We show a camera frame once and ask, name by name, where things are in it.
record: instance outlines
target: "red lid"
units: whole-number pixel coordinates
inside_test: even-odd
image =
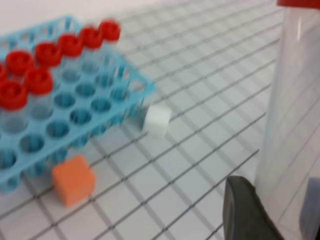
[[[7,77],[6,67],[0,63],[0,81],[5,80]]]
[[[24,74],[24,85],[33,95],[47,95],[54,88],[53,78],[45,68],[34,68]]]
[[[278,0],[278,5],[284,7],[320,9],[319,0]]]
[[[27,90],[17,81],[0,82],[0,107],[15,111],[27,105]]]
[[[104,41],[102,32],[93,26],[86,26],[82,28],[80,38],[83,41],[83,45],[90,49],[100,48]]]
[[[46,67],[56,67],[61,63],[61,49],[53,42],[42,42],[35,47],[36,60]]]
[[[28,51],[16,50],[10,52],[5,58],[6,66],[14,75],[23,76],[26,70],[33,68],[34,59]]]
[[[64,34],[59,37],[58,46],[62,54],[68,57],[78,57],[82,53],[82,40],[74,34]]]
[[[99,25],[99,30],[103,34],[103,38],[110,42],[116,42],[120,38],[120,24],[114,20],[102,21]]]

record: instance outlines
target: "transparent container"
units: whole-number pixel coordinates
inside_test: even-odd
[[[57,90],[60,86],[62,51],[54,42],[40,42],[35,46],[35,59],[42,66],[50,70],[53,87]]]
[[[94,26],[86,26],[79,34],[83,42],[83,54],[85,56],[103,60],[101,47],[103,45],[103,34]]]
[[[22,132],[28,125],[27,90],[19,82],[0,83],[0,126],[10,134]]]
[[[28,108],[30,115],[35,119],[44,120],[49,118],[53,112],[51,94],[44,96],[29,94]]]
[[[314,240],[320,225],[320,10],[285,10],[260,158],[255,186],[270,218],[285,239]]]
[[[51,93],[54,83],[51,73],[44,68],[28,70],[24,75],[24,85],[29,93],[29,114],[38,120],[49,118],[53,112]]]
[[[22,132],[28,125],[27,108],[20,110],[2,109],[0,115],[1,128],[11,134]]]

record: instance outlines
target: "vial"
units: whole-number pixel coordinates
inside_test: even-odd
[[[43,67],[48,68],[53,78],[54,89],[59,88],[60,64],[62,51],[53,42],[41,42],[35,47],[35,59]]]
[[[22,82],[25,72],[33,68],[35,62],[28,51],[15,50],[5,57],[5,64],[11,77]]]
[[[121,26],[113,19],[103,20],[99,25],[99,31],[102,33],[103,39],[108,44],[116,44],[120,39]],[[105,55],[103,59],[105,66],[112,67],[115,60],[110,55]]]
[[[0,126],[8,133],[22,132],[28,125],[27,90],[17,81],[0,82]]]
[[[100,48],[103,44],[104,37],[101,31],[94,26],[83,27],[79,38],[83,42],[83,52],[90,57],[96,57],[98,59],[103,58]]]
[[[54,87],[50,72],[45,68],[30,69],[23,82],[29,93],[29,114],[38,120],[49,118],[53,112],[51,93]]]

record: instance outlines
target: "clear plastic cylinder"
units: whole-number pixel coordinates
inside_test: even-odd
[[[51,94],[40,96],[29,94],[28,108],[33,118],[38,120],[47,119],[53,112]]]
[[[287,8],[255,186],[285,239],[320,225],[320,10]]]
[[[1,109],[0,114],[1,128],[11,134],[22,132],[28,125],[27,108],[19,110]]]

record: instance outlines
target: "test tube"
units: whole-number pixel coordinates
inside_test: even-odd
[[[29,93],[28,110],[30,115],[38,120],[44,120],[53,112],[51,92],[53,78],[45,68],[28,70],[24,75],[24,85]]]
[[[27,90],[18,81],[0,82],[0,125],[8,133],[22,132],[28,125]]]
[[[58,39],[58,46],[62,51],[64,62],[75,61],[81,56],[84,47],[82,39],[72,33],[61,35]]]
[[[86,26],[82,28],[79,38],[82,39],[84,46],[84,53],[101,57],[100,56],[100,48],[104,41],[104,37],[101,31],[99,31],[94,26]]]
[[[104,40],[109,44],[115,44],[120,38],[121,26],[113,19],[106,19],[100,23],[99,31],[102,33]],[[112,66],[114,64],[114,60],[110,55],[106,55],[103,61],[106,66]]]
[[[61,64],[62,51],[53,42],[42,42],[35,47],[35,59],[43,66],[50,69],[53,76],[54,89],[59,88],[59,65]]]
[[[25,72],[34,67],[32,55],[25,50],[10,52],[5,58],[6,67],[14,79],[22,80]]]

